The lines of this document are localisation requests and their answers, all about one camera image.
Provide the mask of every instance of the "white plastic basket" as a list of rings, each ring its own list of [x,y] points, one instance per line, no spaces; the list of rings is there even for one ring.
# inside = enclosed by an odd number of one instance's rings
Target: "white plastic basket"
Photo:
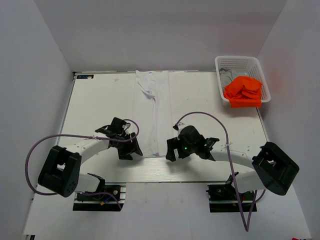
[[[271,100],[269,88],[258,59],[256,59],[253,56],[217,56],[214,62],[215,62],[216,75],[218,78],[220,95],[222,98],[222,104],[224,106],[230,106],[230,102],[228,99],[225,98],[224,96],[225,89],[223,89],[221,86],[221,80],[219,75],[220,68],[236,69],[236,70],[242,70],[242,71],[248,72],[250,77],[257,79],[259,82],[262,83],[261,102],[266,103]]]

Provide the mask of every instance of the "white table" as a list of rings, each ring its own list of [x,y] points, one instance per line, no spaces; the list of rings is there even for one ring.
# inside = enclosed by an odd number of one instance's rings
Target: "white table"
[[[95,74],[93,79],[77,79],[62,132],[92,135],[113,117],[130,118],[134,78],[135,73],[108,73]],[[186,87],[184,91],[180,88],[182,84]],[[261,146],[266,142],[256,109],[222,107],[215,72],[171,72],[170,93],[173,123],[191,111],[208,112],[225,124],[231,142],[243,146]],[[205,137],[225,141],[222,128],[207,116],[191,115],[183,122],[193,124]],[[77,141],[62,138],[59,145]],[[237,165],[235,169],[247,170]],[[257,204],[258,212],[252,214],[249,233],[245,232],[239,213],[209,213],[208,187],[203,182],[225,181],[230,174],[227,162],[196,156],[176,162],[163,158],[126,161],[118,160],[115,149],[108,149],[88,160],[81,171],[100,175],[107,182],[127,183],[123,210],[75,212],[74,194],[68,198],[36,195],[24,234],[35,235],[36,240],[310,238],[293,187],[286,196],[267,192]]]
[[[173,71],[169,79],[172,126],[182,115],[202,111],[216,116],[225,124],[231,142],[241,143],[245,148],[265,144],[266,136],[255,108],[222,107],[215,72]],[[95,74],[93,79],[77,79],[62,133],[91,136],[99,127],[111,123],[113,117],[130,119],[134,83],[135,73]],[[194,125],[206,138],[219,138],[217,145],[226,143],[222,127],[208,116],[190,115],[183,119],[183,123]],[[78,141],[77,138],[64,137],[59,145],[64,147]],[[248,170],[239,165],[235,169],[239,172]],[[225,181],[229,177],[230,166],[228,162],[203,160],[195,154],[175,162],[164,157],[119,160],[117,150],[111,148],[86,161],[81,172],[97,174],[111,183],[213,182]]]

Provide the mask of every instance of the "white cloth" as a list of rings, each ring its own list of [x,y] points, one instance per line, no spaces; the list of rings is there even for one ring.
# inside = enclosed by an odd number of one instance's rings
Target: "white cloth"
[[[143,156],[165,156],[167,140],[173,138],[168,71],[135,72],[132,119],[140,128]]]

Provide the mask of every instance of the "white wall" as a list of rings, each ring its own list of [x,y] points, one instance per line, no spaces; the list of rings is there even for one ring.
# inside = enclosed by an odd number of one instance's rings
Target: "white wall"
[[[289,0],[258,59],[271,92],[262,108],[267,132],[300,166],[294,189],[320,239],[320,1]]]
[[[38,139],[59,132],[72,72],[32,0],[1,1],[0,35],[0,238],[17,240],[32,198],[25,157]],[[33,183],[53,143],[32,156]]]
[[[35,0],[75,72],[212,70],[257,56],[286,0]]]

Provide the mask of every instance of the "orange clothing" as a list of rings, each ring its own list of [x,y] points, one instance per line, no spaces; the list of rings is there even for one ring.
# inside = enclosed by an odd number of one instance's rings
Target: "orange clothing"
[[[232,108],[261,107],[262,83],[249,76],[238,76],[224,87],[224,97]]]

